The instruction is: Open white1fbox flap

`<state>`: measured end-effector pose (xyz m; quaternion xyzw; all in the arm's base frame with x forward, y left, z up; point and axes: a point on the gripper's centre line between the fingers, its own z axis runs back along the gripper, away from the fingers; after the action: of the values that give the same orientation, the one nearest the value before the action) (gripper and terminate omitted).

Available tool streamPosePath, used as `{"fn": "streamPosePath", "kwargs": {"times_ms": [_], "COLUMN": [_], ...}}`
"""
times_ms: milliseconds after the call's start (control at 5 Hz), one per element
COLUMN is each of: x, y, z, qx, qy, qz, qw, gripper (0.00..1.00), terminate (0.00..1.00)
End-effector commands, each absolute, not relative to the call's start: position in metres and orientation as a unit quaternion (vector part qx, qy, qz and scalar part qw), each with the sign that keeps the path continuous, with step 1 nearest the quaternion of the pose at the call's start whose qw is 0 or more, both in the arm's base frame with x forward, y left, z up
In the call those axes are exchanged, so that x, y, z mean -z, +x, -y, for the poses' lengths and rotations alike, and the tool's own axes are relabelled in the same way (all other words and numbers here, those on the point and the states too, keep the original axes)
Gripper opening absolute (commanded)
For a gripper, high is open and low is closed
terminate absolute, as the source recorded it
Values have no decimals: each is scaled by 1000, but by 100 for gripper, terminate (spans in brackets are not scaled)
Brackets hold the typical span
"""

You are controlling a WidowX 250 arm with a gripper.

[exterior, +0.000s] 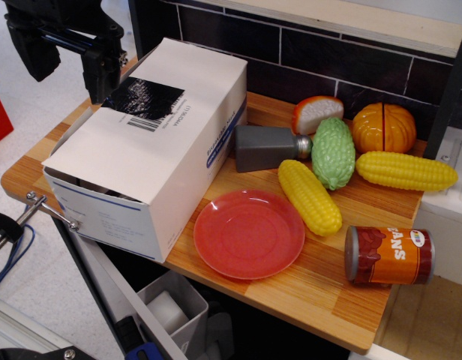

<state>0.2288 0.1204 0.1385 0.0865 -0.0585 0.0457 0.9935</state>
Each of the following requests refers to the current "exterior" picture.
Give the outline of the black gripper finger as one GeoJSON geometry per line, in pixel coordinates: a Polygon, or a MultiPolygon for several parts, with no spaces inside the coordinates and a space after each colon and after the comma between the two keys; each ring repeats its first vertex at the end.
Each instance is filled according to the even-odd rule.
{"type": "Polygon", "coordinates": [[[19,57],[36,81],[43,81],[60,65],[57,46],[45,40],[38,29],[18,28],[10,23],[7,27],[19,57]]]}
{"type": "Polygon", "coordinates": [[[118,87],[127,52],[119,37],[96,37],[81,55],[85,88],[93,104],[102,104],[118,87]]]}

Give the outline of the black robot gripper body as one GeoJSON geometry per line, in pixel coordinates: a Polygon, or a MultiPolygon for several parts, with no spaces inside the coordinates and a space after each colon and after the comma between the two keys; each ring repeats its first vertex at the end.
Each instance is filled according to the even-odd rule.
{"type": "Polygon", "coordinates": [[[121,46],[123,28],[100,1],[6,1],[8,25],[28,33],[80,33],[121,46]]]}

